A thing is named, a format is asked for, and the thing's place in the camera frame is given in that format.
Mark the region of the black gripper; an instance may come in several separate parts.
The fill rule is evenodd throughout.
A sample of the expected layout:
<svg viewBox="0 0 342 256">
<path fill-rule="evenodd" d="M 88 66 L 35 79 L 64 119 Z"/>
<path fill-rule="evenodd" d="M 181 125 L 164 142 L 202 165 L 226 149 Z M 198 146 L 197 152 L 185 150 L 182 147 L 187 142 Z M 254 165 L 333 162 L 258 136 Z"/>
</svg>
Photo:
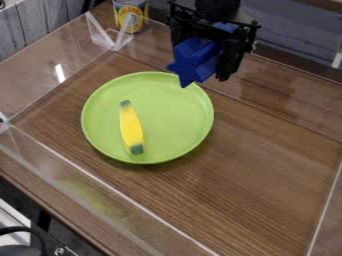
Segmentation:
<svg viewBox="0 0 342 256">
<path fill-rule="evenodd" d="M 215 72 L 217 79 L 226 81 L 238 70 L 243 52 L 255 50 L 261 21 L 241 10 L 242 0 L 194 0 L 193 5 L 185 0 L 167 3 L 175 46 L 174 62 L 167 69 L 178 75 L 181 87 L 205 82 Z M 213 40 L 223 41 L 222 47 Z"/>
</svg>

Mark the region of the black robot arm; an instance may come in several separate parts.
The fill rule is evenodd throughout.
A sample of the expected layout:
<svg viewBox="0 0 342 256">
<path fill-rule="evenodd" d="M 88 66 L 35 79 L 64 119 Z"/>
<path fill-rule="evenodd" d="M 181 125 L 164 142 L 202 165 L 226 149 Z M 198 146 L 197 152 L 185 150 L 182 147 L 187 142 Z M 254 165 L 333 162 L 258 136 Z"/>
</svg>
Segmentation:
<svg viewBox="0 0 342 256">
<path fill-rule="evenodd" d="M 174 62 L 167 69 L 181 87 L 214 76 L 227 81 L 245 54 L 255 50 L 261 22 L 241 11 L 241 0 L 195 0 L 193 7 L 169 1 Z"/>
</svg>

